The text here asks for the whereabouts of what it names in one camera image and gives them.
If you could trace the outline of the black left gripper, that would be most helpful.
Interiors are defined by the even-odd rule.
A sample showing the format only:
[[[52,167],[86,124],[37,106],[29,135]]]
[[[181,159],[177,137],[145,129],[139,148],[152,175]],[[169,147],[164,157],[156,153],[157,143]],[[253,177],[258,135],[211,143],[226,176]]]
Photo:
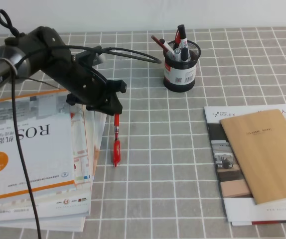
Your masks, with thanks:
[[[22,77],[41,70],[70,92],[67,102],[71,105],[82,104],[89,111],[111,116],[122,113],[117,92],[126,92],[125,82],[107,80],[91,66],[81,63],[53,28],[38,27],[28,34],[20,34],[18,48],[27,56],[29,64]]]

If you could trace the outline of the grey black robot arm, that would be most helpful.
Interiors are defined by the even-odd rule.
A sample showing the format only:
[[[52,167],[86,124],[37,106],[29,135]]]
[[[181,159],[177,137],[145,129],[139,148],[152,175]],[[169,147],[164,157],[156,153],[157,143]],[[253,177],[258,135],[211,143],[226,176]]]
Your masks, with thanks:
[[[0,88],[17,78],[27,79],[44,72],[69,91],[66,102],[85,105],[88,111],[120,115],[123,106],[117,93],[125,93],[122,80],[107,80],[93,68],[101,47],[76,55],[50,27],[38,27],[29,34],[9,37],[0,46]]]

